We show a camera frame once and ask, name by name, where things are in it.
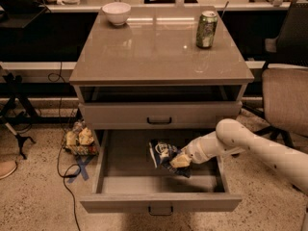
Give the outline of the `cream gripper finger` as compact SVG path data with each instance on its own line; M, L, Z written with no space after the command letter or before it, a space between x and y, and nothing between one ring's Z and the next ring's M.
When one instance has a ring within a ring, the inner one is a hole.
M187 154L179 154L170 161L170 164L175 168L188 167L191 161L192 159Z

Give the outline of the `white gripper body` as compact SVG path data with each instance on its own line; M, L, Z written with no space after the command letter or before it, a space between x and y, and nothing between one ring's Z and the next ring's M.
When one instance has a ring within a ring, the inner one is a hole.
M209 160L209 157L205 153L204 140L202 138L192 140L182 151L190 163L202 164Z

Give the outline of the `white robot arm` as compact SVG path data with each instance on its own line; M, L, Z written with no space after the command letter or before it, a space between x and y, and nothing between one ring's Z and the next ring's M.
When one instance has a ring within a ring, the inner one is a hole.
M291 184L308 193L308 155L250 132L234 119L223 119L216 131L192 140L170 161L175 167L202 164L218 156L226 156L242 148L265 165L284 176Z

